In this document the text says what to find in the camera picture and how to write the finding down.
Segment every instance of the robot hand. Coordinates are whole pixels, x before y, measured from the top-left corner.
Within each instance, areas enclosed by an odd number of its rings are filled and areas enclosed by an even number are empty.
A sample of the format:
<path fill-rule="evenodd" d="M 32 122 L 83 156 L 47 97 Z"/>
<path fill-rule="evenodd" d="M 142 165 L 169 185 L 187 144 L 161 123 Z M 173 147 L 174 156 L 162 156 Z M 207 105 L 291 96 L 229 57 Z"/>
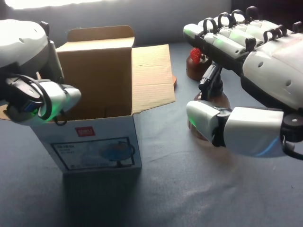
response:
<path fill-rule="evenodd" d="M 295 23 L 292 32 L 259 20 L 257 8 L 249 7 L 246 14 L 222 13 L 199 25 L 185 26 L 184 37 L 215 62 L 203 76 L 202 93 L 209 93 L 211 80 L 218 81 L 226 68 L 240 76 L 242 88 L 269 109 L 224 109 L 206 102 L 206 95 L 201 96 L 204 101 L 188 103 L 190 122 L 215 146 L 232 152 L 254 157 L 287 154 L 303 160 L 289 143 L 303 140 L 302 23 Z"/>
<path fill-rule="evenodd" d="M 37 125 L 55 120 L 81 98 L 78 89 L 64 85 L 64 76 L 49 25 L 0 21 L 0 105 L 13 122 Z"/>

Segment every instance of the table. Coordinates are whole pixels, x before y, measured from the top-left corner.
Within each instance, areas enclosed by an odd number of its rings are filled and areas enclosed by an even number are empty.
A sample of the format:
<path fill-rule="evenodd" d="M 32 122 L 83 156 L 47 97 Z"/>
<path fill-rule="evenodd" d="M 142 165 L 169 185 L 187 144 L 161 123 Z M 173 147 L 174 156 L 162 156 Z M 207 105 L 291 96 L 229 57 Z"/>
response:
<path fill-rule="evenodd" d="M 141 171 L 63 177 L 29 127 L 0 121 L 1 227 L 302 226 L 303 162 L 202 148 L 185 111 L 198 93 L 186 76 L 191 47 L 169 47 L 176 102 L 135 116 Z M 222 80 L 232 108 L 261 106 L 234 73 Z"/>

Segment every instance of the cardboard box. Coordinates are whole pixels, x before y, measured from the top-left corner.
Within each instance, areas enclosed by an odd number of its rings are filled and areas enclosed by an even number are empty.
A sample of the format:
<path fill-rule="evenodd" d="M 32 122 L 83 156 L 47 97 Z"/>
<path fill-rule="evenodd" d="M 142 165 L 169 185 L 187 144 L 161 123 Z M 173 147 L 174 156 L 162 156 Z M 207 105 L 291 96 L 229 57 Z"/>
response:
<path fill-rule="evenodd" d="M 32 130 L 64 173 L 141 167 L 133 114 L 175 96 L 168 45 L 133 43 L 129 26 L 97 27 L 71 30 L 57 49 L 65 84 L 82 98 L 66 125 Z"/>

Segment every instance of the gray wall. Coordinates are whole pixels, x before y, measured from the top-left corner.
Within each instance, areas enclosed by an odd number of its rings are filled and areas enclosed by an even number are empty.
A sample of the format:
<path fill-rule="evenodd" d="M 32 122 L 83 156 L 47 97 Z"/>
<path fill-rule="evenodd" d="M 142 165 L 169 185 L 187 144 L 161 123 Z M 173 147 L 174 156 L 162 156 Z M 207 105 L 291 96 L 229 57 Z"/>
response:
<path fill-rule="evenodd" d="M 135 44 L 147 45 L 182 41 L 184 25 L 230 11 L 231 0 L 106 0 L 37 9 L 5 8 L 0 9 L 5 18 L 48 22 L 56 46 L 66 42 L 70 29 L 114 25 L 131 26 Z"/>

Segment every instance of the red strawberry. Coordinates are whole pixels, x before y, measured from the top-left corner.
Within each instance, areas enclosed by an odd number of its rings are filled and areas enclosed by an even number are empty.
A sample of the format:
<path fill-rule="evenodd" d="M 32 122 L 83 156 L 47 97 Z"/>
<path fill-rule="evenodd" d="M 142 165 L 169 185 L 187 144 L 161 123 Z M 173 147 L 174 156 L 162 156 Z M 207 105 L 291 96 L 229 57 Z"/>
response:
<path fill-rule="evenodd" d="M 194 64 L 198 64 L 201 59 L 202 52 L 199 48 L 194 48 L 190 51 L 190 57 L 193 60 Z"/>

